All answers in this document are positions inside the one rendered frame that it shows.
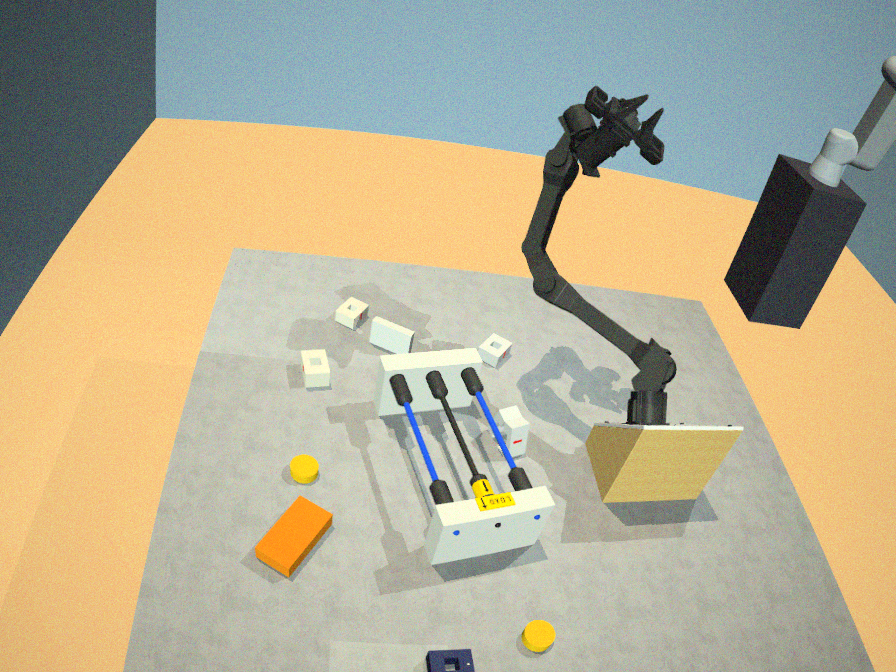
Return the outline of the yellow short cylinder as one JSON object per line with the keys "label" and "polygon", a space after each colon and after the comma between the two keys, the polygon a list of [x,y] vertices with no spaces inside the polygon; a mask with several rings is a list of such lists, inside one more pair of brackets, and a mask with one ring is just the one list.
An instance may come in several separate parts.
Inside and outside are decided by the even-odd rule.
{"label": "yellow short cylinder", "polygon": [[550,647],[555,638],[555,631],[549,623],[534,620],[522,632],[522,643],[535,652],[542,652]]}
{"label": "yellow short cylinder", "polygon": [[307,484],[317,479],[318,462],[309,455],[298,455],[290,462],[292,478],[302,484]]}

